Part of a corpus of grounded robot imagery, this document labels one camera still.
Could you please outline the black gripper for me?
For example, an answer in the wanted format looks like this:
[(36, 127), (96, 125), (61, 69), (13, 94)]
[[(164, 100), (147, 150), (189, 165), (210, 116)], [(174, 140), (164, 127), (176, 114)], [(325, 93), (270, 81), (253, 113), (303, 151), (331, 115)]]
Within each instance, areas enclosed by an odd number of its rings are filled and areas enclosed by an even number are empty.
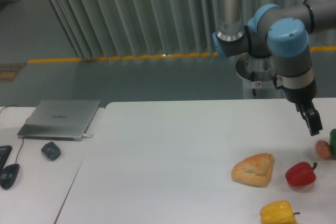
[(312, 103), (312, 99), (317, 94), (317, 86), (314, 76), (304, 77), (284, 77), (274, 75), (272, 77), (276, 89), (283, 91), (285, 98), (295, 103), (297, 112), (300, 113), (309, 129), (310, 135), (319, 134), (322, 130), (320, 114)]

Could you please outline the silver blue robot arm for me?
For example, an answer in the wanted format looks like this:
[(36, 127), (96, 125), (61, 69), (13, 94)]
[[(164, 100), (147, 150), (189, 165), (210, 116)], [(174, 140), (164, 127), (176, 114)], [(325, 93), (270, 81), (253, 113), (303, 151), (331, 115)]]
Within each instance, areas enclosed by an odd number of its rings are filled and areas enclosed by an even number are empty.
[(313, 105), (317, 94), (309, 35), (335, 29), (335, 0), (296, 0), (294, 7), (260, 7), (243, 24), (242, 0), (218, 0), (213, 41), (220, 57), (247, 53), (237, 72), (252, 82), (273, 82), (294, 103), (311, 135), (322, 130)]

